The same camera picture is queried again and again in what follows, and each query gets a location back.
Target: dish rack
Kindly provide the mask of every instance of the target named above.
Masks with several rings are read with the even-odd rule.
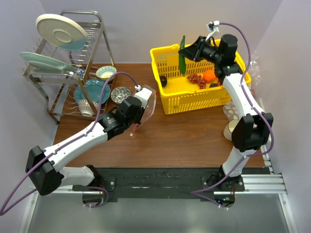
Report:
[[[39,39],[37,43],[37,48],[34,48],[35,53],[42,54],[45,56],[53,57],[60,61],[66,62],[74,66],[75,68],[85,69],[85,74],[83,77],[79,77],[77,73],[70,71],[60,71],[60,70],[42,70],[34,69],[32,65],[26,63],[26,68],[24,70],[23,76],[30,81],[35,88],[41,93],[45,99],[45,108],[50,117],[59,124],[60,117],[75,117],[84,119],[94,119],[94,116],[83,116],[78,108],[77,103],[73,98],[73,92],[75,88],[80,85],[81,90],[86,97],[90,107],[92,108],[95,115],[97,110],[92,103],[84,84],[88,79],[96,79],[96,71],[98,67],[94,66],[93,61],[99,46],[102,35],[109,52],[111,65],[114,66],[114,61],[107,39],[106,31],[104,28],[104,23],[101,15],[96,11],[70,11],[64,10],[60,14],[61,16],[65,14],[72,15],[93,15],[97,20],[89,22],[77,22],[87,33],[88,40],[85,47],[81,51],[67,51],[57,48],[56,46],[50,44],[45,39]],[[113,84],[114,79],[109,82],[109,86]],[[51,84],[61,84],[60,90],[56,95],[55,101],[50,103],[50,98],[44,89],[45,85]],[[105,111],[106,104],[102,104],[100,107],[101,113]]]

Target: wooden table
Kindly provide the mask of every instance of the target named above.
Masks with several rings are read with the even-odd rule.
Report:
[[[150,64],[117,64],[118,71],[130,73],[140,85],[158,91]],[[125,75],[114,82],[134,91]],[[109,100],[107,109],[115,104]],[[91,121],[61,118],[54,143],[85,128]],[[127,130],[72,160],[68,166],[97,167],[219,167],[226,161],[232,143],[224,138],[228,119],[222,106],[165,115],[159,94],[155,114],[132,137]],[[264,166],[263,158],[250,158],[247,166]]]

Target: light green plate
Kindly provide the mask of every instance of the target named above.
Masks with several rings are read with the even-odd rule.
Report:
[[[28,64],[38,69],[62,70],[75,72],[76,69],[71,65],[61,62],[57,59],[43,56],[34,52],[21,52],[19,54]]]

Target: grapes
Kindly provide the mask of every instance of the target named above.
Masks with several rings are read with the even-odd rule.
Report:
[[[202,79],[202,75],[191,74],[187,77],[187,79],[192,83],[198,83],[200,89],[206,88],[206,82],[204,79]]]

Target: orange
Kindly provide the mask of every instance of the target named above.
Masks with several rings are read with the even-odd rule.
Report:
[[[214,73],[214,70],[210,69],[204,72],[203,74],[203,79],[205,80],[205,82],[207,83],[212,83],[215,81],[216,76]]]

